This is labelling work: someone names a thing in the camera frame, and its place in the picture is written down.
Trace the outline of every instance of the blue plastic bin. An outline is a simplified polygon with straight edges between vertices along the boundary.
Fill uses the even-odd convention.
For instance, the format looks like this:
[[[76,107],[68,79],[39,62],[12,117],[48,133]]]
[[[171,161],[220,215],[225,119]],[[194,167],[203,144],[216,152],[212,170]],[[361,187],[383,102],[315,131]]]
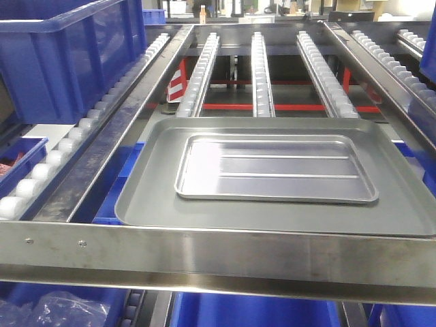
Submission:
[[[394,144],[396,145],[398,150],[400,150],[403,156],[409,158],[415,157],[413,152],[404,142],[394,142]],[[425,186],[427,186],[427,188],[430,190],[430,192],[436,197],[436,182],[433,177],[428,172],[425,172],[422,181],[424,182]]]
[[[144,25],[163,25],[166,23],[165,10],[163,9],[143,9],[142,17]]]
[[[111,186],[108,195],[104,199],[100,209],[98,210],[93,223],[99,223],[101,225],[123,225],[121,221],[116,218],[115,215],[115,202],[123,190],[124,184],[127,181],[127,177],[130,175],[133,166],[144,147],[144,142],[138,142],[131,148],[131,153],[124,163],[123,168],[119,172],[115,182]]]
[[[19,153],[25,153],[5,175],[0,176],[0,198],[7,196],[32,168],[47,154],[47,138],[20,138],[3,152],[0,158],[15,160]]]
[[[383,305],[381,327],[436,326],[436,307]]]
[[[170,327],[339,327],[335,304],[263,296],[178,293]]]
[[[119,288],[0,283],[0,298],[19,307],[30,302],[32,302],[33,307],[35,307],[43,295],[54,291],[69,292],[85,300],[92,300],[110,305],[104,327],[117,326],[117,322],[122,316],[127,296],[127,290]]]
[[[77,123],[145,50],[141,0],[88,2],[0,1],[0,73],[20,122]]]
[[[436,8],[420,63],[422,73],[436,83]]]

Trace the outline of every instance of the conveyor rack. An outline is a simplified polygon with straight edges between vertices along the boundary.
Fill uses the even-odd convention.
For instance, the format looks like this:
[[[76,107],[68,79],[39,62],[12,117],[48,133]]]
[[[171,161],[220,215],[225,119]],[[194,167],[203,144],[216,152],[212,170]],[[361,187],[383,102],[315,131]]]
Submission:
[[[425,29],[428,24],[411,22],[410,25],[409,28],[413,30],[417,27]],[[389,27],[394,33],[398,32],[397,25],[383,26]],[[435,304],[436,274],[428,273],[436,272],[434,238],[305,233],[277,233],[272,238],[262,238],[264,249],[279,247],[282,256],[296,262],[330,258],[340,263],[333,264],[333,261],[326,260],[317,267],[291,270],[287,279],[283,279],[277,278],[286,269],[283,262],[277,260],[264,267],[263,257],[243,263],[247,268],[245,274],[232,275],[232,267],[241,265],[240,258],[244,249],[259,246],[261,240],[253,234],[177,229],[161,231],[155,228],[83,223],[94,216],[96,204],[102,201],[103,195],[98,194],[98,189],[113,174],[106,168],[114,167],[112,159],[116,149],[138,139],[182,57],[198,55],[211,33],[219,36],[221,48],[218,55],[247,55],[251,50],[251,36],[260,32],[266,45],[265,50],[262,49],[265,59],[265,55],[297,55],[302,50],[297,47],[297,34],[304,29],[313,38],[321,54],[338,55],[356,80],[372,86],[379,95],[377,107],[417,154],[422,165],[432,171],[436,162],[436,147],[431,135],[404,109],[405,106],[410,108],[424,104],[412,101],[414,95],[410,95],[351,35],[354,29],[371,35],[371,31],[378,28],[377,24],[372,23],[298,23],[279,27],[209,25],[150,29],[149,37],[156,33],[167,33],[170,37],[168,45],[164,46],[161,42],[163,48],[155,59],[145,54],[142,66],[126,75],[134,76],[134,79],[127,85],[124,84],[123,92],[111,91],[109,95],[112,97],[106,97],[112,100],[112,104],[106,106],[107,113],[91,118],[101,119],[98,124],[94,125],[90,121],[82,123],[89,123],[86,126],[88,136],[80,146],[77,145],[70,159],[35,198],[35,202],[22,216],[24,221],[0,222],[0,246],[10,249],[0,253],[0,278],[39,283]],[[385,42],[383,36],[381,38],[376,40],[380,45]],[[402,51],[396,44],[386,44],[385,50],[389,53]],[[310,61],[310,58],[310,55],[306,56],[306,60]],[[268,79],[265,81],[270,89]],[[203,84],[207,83],[208,78],[205,78]],[[315,85],[320,93],[325,92],[323,84]],[[196,116],[200,115],[201,105],[202,101],[199,101],[193,108]],[[202,265],[201,260],[219,254],[219,249],[213,248],[201,255],[197,253],[198,256],[194,258],[198,260],[196,269],[188,268],[182,262],[162,261],[162,258],[172,257],[174,248],[168,247],[168,243],[183,253],[186,239],[193,243],[199,242],[198,244],[205,240],[221,240],[233,244],[235,251],[228,253],[225,265],[227,271],[207,270]],[[310,251],[296,251],[308,245]],[[343,250],[349,248],[365,251],[358,251],[353,256],[344,255]],[[375,267],[377,274],[367,273]],[[170,296],[166,294],[161,297],[165,298],[163,301],[167,304],[164,307],[168,313]],[[344,303],[343,306],[345,310],[356,310],[356,305],[353,304]]]

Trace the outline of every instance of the metal tray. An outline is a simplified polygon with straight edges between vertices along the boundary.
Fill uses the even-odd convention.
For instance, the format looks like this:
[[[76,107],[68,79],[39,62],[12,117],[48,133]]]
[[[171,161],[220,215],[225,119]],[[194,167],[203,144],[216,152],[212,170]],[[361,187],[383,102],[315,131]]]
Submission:
[[[193,199],[378,199],[353,142],[340,135],[194,135],[186,143],[174,188]]]
[[[288,140],[307,135],[333,139],[343,136],[354,145],[364,174],[379,192],[378,200],[341,204],[183,198],[174,189],[174,182],[188,140],[200,134],[239,134],[255,139],[280,135]],[[126,224],[162,230],[436,234],[434,197],[385,133],[376,124],[362,119],[166,119],[153,128],[115,212]]]

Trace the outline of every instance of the red bar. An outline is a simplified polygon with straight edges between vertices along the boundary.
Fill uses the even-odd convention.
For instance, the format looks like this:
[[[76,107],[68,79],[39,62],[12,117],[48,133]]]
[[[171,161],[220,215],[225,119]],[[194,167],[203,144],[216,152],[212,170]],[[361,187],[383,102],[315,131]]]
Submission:
[[[211,84],[251,85],[251,80],[212,80]],[[273,80],[273,85],[312,85],[310,80]]]
[[[324,111],[321,104],[275,104],[277,111]],[[203,104],[205,110],[253,110],[252,104]],[[357,111],[365,113],[379,113],[374,106],[358,106]]]
[[[342,80],[342,87],[345,93],[349,92],[349,80],[352,78],[352,73],[348,68],[345,68],[343,70],[343,80]]]

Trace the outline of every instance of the roller conveyor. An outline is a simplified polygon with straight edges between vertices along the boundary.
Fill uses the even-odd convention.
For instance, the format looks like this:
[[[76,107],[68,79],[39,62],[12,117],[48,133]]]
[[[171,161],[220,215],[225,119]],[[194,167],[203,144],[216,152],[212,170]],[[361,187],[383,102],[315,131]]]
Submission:
[[[270,25],[259,28],[253,25],[222,27],[233,28],[233,35],[220,32],[221,27],[215,25],[151,29],[149,37],[158,37],[161,33],[167,35],[162,35],[157,39],[159,42],[145,52],[137,70],[130,71],[120,80],[122,84],[115,85],[104,98],[108,100],[107,104],[105,101],[96,104],[86,120],[72,129],[69,138],[82,138],[82,143],[74,144],[75,150],[65,157],[65,166],[58,168],[46,188],[41,193],[32,193],[34,201],[29,202],[31,206],[5,217],[17,219],[22,216],[26,221],[0,222],[0,246],[13,249],[0,254],[0,278],[42,283],[434,304],[436,277],[426,273],[436,272],[436,243],[430,234],[411,238],[406,234],[356,235],[332,230],[327,233],[297,229],[247,232],[240,226],[160,228],[82,223],[97,210],[93,208],[93,202],[98,198],[95,194],[100,182],[110,174],[106,168],[111,166],[116,149],[121,144],[137,140],[176,66],[189,53],[199,54],[200,60],[193,71],[187,98],[176,114],[179,117],[194,119],[202,115],[202,104],[216,56],[251,53],[253,115],[277,120],[275,128],[283,132],[292,123],[287,126],[285,119],[273,118],[274,86],[267,58],[270,55],[300,53],[328,116],[354,118],[355,124],[358,124],[360,119],[356,108],[323,58],[338,55],[357,81],[369,84],[377,91],[379,98],[375,105],[397,127],[400,136],[413,151],[426,154],[425,158],[419,158],[426,168],[433,167],[432,159],[436,158],[436,151],[431,131],[407,114],[410,106],[431,108],[427,99],[431,98],[432,90],[428,86],[425,86],[426,89],[417,87],[415,80],[408,86],[397,78],[398,74],[405,75],[407,72],[394,69],[397,66],[388,71],[384,63],[373,55],[379,48],[367,50],[362,42],[359,43],[357,37],[362,35],[353,34],[352,28],[360,29],[366,35],[365,30],[370,31],[370,25],[353,27],[306,23],[302,27],[306,33],[297,34],[297,29],[293,30],[293,27],[274,30]],[[240,38],[238,43],[234,41],[235,37]],[[282,49],[277,47],[280,43],[283,43]],[[369,44],[369,47],[379,46],[381,49],[383,45],[382,40],[381,43]],[[401,51],[395,46],[388,44],[388,56]],[[203,65],[202,71],[198,70],[199,65]],[[201,120],[205,124],[202,128],[217,129],[213,119]],[[251,128],[265,129],[262,119],[252,120],[252,123],[242,120],[233,123],[231,119],[221,122],[233,130],[242,128],[243,132]],[[189,127],[184,125],[188,123],[177,124],[180,124],[176,125],[179,129]],[[80,134],[79,129],[87,131],[87,134]],[[144,156],[151,151],[147,147],[145,149]],[[425,199],[431,205],[430,198]],[[377,274],[367,274],[376,268]],[[161,295],[161,300],[167,303],[170,296]]]

